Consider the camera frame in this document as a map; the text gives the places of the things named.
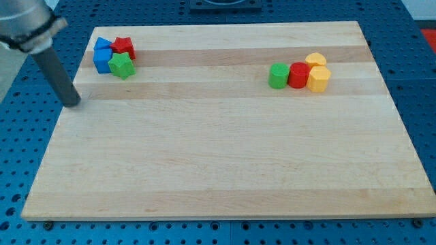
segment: yellow block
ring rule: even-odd
[[[328,79],[332,72],[324,66],[315,66],[309,73],[307,88],[312,92],[324,92],[327,88]]]
[[[316,52],[313,54],[309,54],[306,57],[306,63],[312,68],[314,66],[327,65],[327,60],[324,55]]]

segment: blue perforated table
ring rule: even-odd
[[[190,14],[186,1],[61,0],[54,47],[73,77],[95,26],[357,20],[436,185],[436,56],[399,0],[263,0],[261,12]],[[436,219],[27,223],[20,212],[61,105],[28,59],[0,105],[0,244],[436,244]]]

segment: blue block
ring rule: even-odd
[[[111,41],[106,40],[102,37],[97,38],[97,41],[94,45],[94,50],[101,50],[101,49],[107,49],[110,48],[110,45],[112,44]]]
[[[99,74],[110,73],[108,61],[112,58],[112,50],[110,48],[94,51],[94,65]]]

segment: toy block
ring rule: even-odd
[[[285,88],[289,77],[289,68],[286,64],[275,63],[271,65],[268,84],[271,88]]]
[[[134,64],[131,61],[128,52],[124,52],[122,54],[114,53],[108,64],[112,74],[120,77],[123,80],[131,75],[136,74]]]
[[[130,37],[117,37],[115,39],[115,42],[110,45],[110,48],[112,49],[112,51],[114,51],[114,53],[117,54],[128,52],[130,59],[136,59],[134,45],[132,44]]]
[[[310,68],[312,68],[314,66],[327,65],[327,60],[326,57],[324,57],[322,54],[316,52],[313,54],[309,54],[306,57],[306,63],[309,65]]]
[[[312,92],[324,92],[332,72],[325,66],[315,66],[309,73],[307,88]]]
[[[304,88],[309,78],[311,68],[303,62],[296,62],[291,65],[287,84],[292,88]]]
[[[112,58],[112,50],[110,48],[94,51],[94,65],[99,74],[110,73],[108,61]]]
[[[95,42],[95,45],[94,45],[94,50],[101,50],[101,49],[110,48],[111,44],[112,44],[111,41],[106,40],[102,37],[98,37],[97,41]]]

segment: white wall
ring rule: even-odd
[[[436,20],[436,0],[403,0],[415,20]]]

